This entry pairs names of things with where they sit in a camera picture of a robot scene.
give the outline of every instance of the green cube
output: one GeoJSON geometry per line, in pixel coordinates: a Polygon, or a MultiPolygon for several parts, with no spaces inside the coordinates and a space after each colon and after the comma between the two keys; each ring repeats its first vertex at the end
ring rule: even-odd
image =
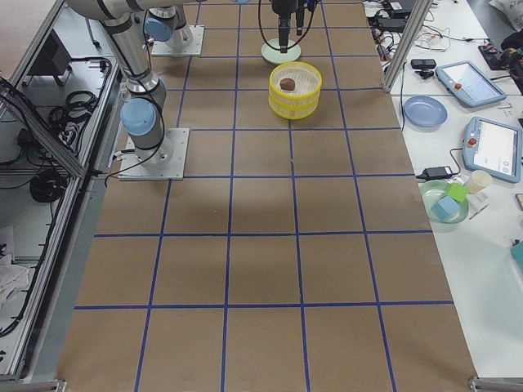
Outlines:
{"type": "Polygon", "coordinates": [[[457,182],[454,182],[447,189],[447,192],[445,194],[456,200],[458,203],[463,203],[463,200],[467,198],[468,188],[466,186],[458,184],[457,182]]]}

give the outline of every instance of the white cup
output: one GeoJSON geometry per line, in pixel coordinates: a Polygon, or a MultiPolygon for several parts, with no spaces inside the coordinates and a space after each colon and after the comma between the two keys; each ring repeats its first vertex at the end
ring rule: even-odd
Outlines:
{"type": "Polygon", "coordinates": [[[492,185],[492,176],[483,170],[473,171],[471,177],[465,183],[469,194],[477,194],[489,185],[492,185]]]}

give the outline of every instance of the white plate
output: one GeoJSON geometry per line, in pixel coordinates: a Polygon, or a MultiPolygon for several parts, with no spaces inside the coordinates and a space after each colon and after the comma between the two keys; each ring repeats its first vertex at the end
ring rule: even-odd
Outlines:
{"type": "MultiPolygon", "coordinates": [[[[269,45],[272,47],[279,47],[279,41],[278,38],[271,39],[268,41],[269,45]]],[[[294,45],[294,41],[288,40],[288,45],[291,47],[294,45]]],[[[271,49],[267,46],[266,43],[263,44],[261,47],[261,55],[263,58],[267,61],[269,61],[271,64],[280,65],[283,63],[288,63],[289,61],[296,61],[300,55],[302,54],[302,49],[299,45],[296,45],[292,49],[289,49],[287,53],[280,53],[279,51],[275,51],[274,49],[271,49]]]]}

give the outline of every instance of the blue cube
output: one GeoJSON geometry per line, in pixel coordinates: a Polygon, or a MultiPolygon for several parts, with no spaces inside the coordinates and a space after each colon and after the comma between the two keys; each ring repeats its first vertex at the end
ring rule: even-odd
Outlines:
{"type": "Polygon", "coordinates": [[[460,206],[450,197],[445,196],[438,203],[432,206],[431,211],[440,221],[448,221],[459,212],[460,206]]]}

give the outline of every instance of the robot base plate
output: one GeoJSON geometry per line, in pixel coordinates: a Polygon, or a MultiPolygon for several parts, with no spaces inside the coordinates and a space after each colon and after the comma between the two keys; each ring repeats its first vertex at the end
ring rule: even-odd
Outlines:
{"type": "MultiPolygon", "coordinates": [[[[168,128],[165,137],[174,145],[172,158],[167,163],[144,167],[133,167],[118,175],[120,180],[183,180],[186,168],[187,145],[189,144],[189,128],[168,128]]],[[[134,149],[131,138],[127,140],[126,149],[134,149]]],[[[120,170],[136,165],[138,158],[135,154],[124,155],[120,170]]]]}
{"type": "MultiPolygon", "coordinates": [[[[270,41],[268,41],[268,43],[272,47],[279,47],[278,38],[271,39],[270,41]]],[[[293,40],[288,40],[288,45],[290,47],[294,45],[294,43],[295,42],[293,40]]],[[[283,63],[288,63],[290,61],[296,61],[301,54],[302,49],[299,47],[299,45],[296,45],[292,49],[289,49],[287,53],[280,53],[279,51],[275,51],[274,49],[268,47],[266,43],[264,43],[261,47],[261,55],[263,56],[263,58],[274,65],[280,65],[283,63]]]]}
{"type": "Polygon", "coordinates": [[[154,57],[183,57],[183,56],[200,56],[203,45],[203,26],[189,26],[193,34],[193,42],[186,47],[175,49],[164,42],[155,42],[151,55],[154,57]]]}

